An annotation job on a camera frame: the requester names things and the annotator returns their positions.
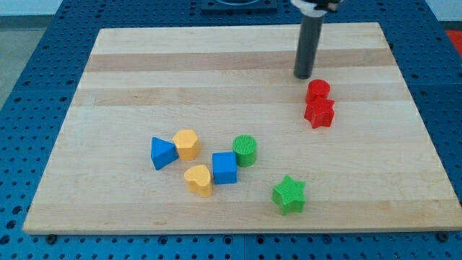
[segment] blue pegboard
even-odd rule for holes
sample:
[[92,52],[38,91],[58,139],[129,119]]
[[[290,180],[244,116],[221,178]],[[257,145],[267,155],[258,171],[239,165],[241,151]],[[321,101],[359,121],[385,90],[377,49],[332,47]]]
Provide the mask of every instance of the blue pegboard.
[[[0,259],[462,259],[462,232],[404,234],[28,236],[40,177],[103,27],[267,25],[276,12],[202,14],[200,1],[64,0],[0,112]],[[462,199],[461,59],[423,0],[347,0],[326,22],[379,22]]]

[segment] table surface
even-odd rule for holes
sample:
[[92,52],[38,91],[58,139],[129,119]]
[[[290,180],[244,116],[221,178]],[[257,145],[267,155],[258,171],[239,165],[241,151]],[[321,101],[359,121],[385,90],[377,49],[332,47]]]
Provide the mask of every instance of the table surface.
[[[303,119],[309,80],[292,74],[299,31],[299,25],[101,30],[24,230],[462,228],[462,209],[379,24],[323,28],[310,79],[331,83],[330,128],[312,129]],[[172,139],[179,129],[195,130],[201,154],[155,171],[151,138]],[[237,184],[214,186],[207,199],[192,194],[186,169],[212,169],[211,154],[231,150],[240,134],[256,138],[257,163],[239,168]],[[307,182],[302,214],[281,216],[271,201],[285,175]]]
[[[297,24],[300,12],[202,14],[197,1],[63,0],[0,112],[3,258],[444,259],[462,233],[28,236],[27,209],[100,28]],[[326,22],[379,22],[451,183],[462,199],[461,59],[422,0],[348,0]]]

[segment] black cylinder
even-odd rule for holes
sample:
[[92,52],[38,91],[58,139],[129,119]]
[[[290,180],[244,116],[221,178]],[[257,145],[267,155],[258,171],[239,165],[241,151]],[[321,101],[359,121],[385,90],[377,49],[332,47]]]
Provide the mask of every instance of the black cylinder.
[[324,16],[303,16],[294,69],[294,75],[299,79],[311,77],[323,21]]

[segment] plastic toy block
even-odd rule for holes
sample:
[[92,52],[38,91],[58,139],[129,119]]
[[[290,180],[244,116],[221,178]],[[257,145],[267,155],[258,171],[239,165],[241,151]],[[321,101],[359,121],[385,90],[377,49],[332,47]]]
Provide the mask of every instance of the plastic toy block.
[[250,135],[240,135],[232,142],[232,151],[236,154],[237,165],[251,166],[257,160],[257,141]]
[[166,165],[178,159],[175,145],[157,137],[152,137],[151,159],[156,170],[164,168]]
[[295,181],[288,175],[284,180],[273,188],[271,199],[281,209],[281,214],[286,215],[289,212],[303,212],[305,206],[305,188],[304,181]]
[[217,152],[212,155],[214,183],[237,183],[237,164],[234,152]]
[[311,122],[311,127],[315,129],[319,126],[331,126],[334,119],[334,103],[333,100],[317,98],[306,106],[305,119]]
[[194,160],[201,151],[199,138],[192,129],[180,130],[173,137],[178,155],[181,160]]
[[309,104],[316,98],[328,98],[331,86],[329,83],[322,79],[315,79],[308,84],[308,91],[306,92],[305,103]]
[[212,177],[205,165],[193,166],[185,172],[188,189],[206,198],[212,195]]

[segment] wood grain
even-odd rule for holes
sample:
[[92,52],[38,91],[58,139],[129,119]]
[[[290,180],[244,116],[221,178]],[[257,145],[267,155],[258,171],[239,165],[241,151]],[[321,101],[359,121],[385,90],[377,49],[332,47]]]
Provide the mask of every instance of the wood grain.
[[[331,83],[336,115],[319,129],[302,117],[308,81],[292,75],[298,28],[101,30],[24,231],[461,229],[461,206],[378,24],[324,25],[312,79]],[[199,157],[155,171],[150,139],[188,128]],[[256,164],[209,198],[189,192],[184,171],[212,168],[212,153],[244,133],[258,142]],[[285,174],[307,182],[302,214],[281,216],[271,202]]]

